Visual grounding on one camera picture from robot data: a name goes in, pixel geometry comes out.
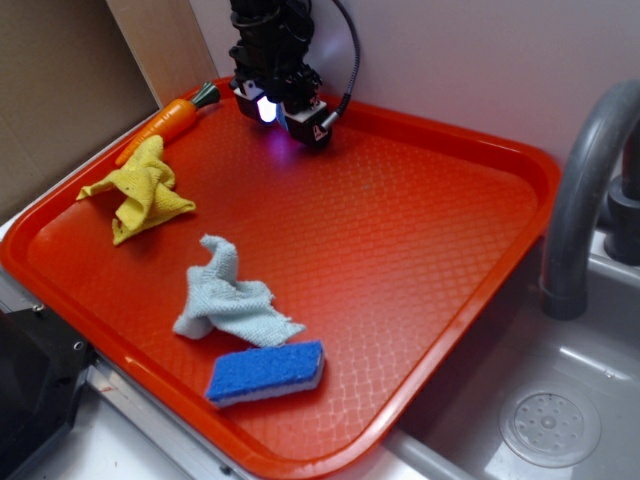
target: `orange tray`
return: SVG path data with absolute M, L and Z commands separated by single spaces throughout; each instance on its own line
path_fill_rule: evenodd
M 310 150 L 242 117 L 221 85 L 165 149 L 184 214 L 112 245 L 123 197 L 75 202 L 114 168 L 113 147 L 10 229 L 1 261 L 124 372 L 247 471 L 310 478 L 376 445 L 546 226 L 559 179 L 525 145 L 352 103 Z M 311 392 L 217 410 L 220 355 L 249 344 L 172 333 L 204 234 L 234 243 L 240 280 L 322 340 Z

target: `gray faucet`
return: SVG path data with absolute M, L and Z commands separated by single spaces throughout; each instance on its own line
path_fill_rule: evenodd
M 568 320 L 587 308 L 587 263 L 601 210 L 610 218 L 608 255 L 640 264 L 640 80 L 609 89 L 569 154 L 542 260 L 542 309 Z M 610 181 L 622 154 L 622 175 Z M 605 190 L 609 185 L 606 203 Z

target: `black object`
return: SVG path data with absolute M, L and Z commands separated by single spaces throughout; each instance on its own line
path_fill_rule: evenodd
M 607 203 L 613 220 L 604 249 L 614 260 L 627 265 L 640 265 L 640 199 L 624 194 L 623 176 L 609 184 Z
M 240 40 L 229 55 L 235 60 L 230 87 L 240 111 L 260 123 L 259 102 L 266 98 L 280 109 L 280 124 L 296 140 L 324 147 L 331 138 L 331 125 L 344 113 L 360 63 L 355 26 L 339 0 L 333 0 L 347 20 L 354 43 L 355 62 L 347 91 L 338 108 L 329 113 L 318 96 L 320 75 L 303 58 L 309 50 L 315 26 L 311 0 L 231 0 L 231 23 Z
M 91 351 L 51 310 L 0 312 L 0 479 L 71 430 Z

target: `black cable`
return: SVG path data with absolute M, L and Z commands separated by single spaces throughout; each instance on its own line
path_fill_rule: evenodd
M 347 105 L 351 101 L 351 93 L 353 92 L 353 86 L 356 83 L 356 77 L 358 76 L 358 69 L 360 68 L 360 40 L 358 39 L 358 33 L 356 32 L 356 26 L 349 15 L 349 12 L 344 8 L 340 0 L 332 0 L 342 16 L 347 22 L 349 26 L 349 31 L 351 32 L 351 39 L 353 40 L 353 50 L 354 50 L 354 58 L 353 58 L 353 70 L 351 71 L 351 77 L 349 78 L 349 83 L 347 84 L 347 89 L 342 96 L 342 101 L 338 108 L 336 108 L 336 113 L 340 116 L 347 109 Z
M 349 26 L 349 31 L 351 32 L 351 39 L 353 40 L 353 70 L 351 71 L 351 77 L 349 78 L 349 83 L 347 84 L 347 89 L 342 96 L 342 101 L 338 108 L 335 109 L 329 116 L 320 124 L 320 128 L 323 131 L 328 131 L 331 125 L 333 125 L 338 118 L 340 118 L 345 110 L 347 109 L 347 105 L 351 101 L 351 93 L 353 92 L 353 86 L 356 83 L 356 77 L 358 76 L 358 69 L 360 68 L 360 40 L 358 40 L 358 34 L 356 32 L 356 26 L 353 24 L 353 20 L 349 15 L 349 12 L 344 8 L 340 0 L 332 0 L 342 16 L 347 21 L 347 25 Z

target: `brown cardboard wall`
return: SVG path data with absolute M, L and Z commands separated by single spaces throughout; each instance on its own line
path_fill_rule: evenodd
M 105 0 L 0 0 L 0 222 L 157 110 Z
M 218 78 L 189 0 L 106 0 L 159 105 Z

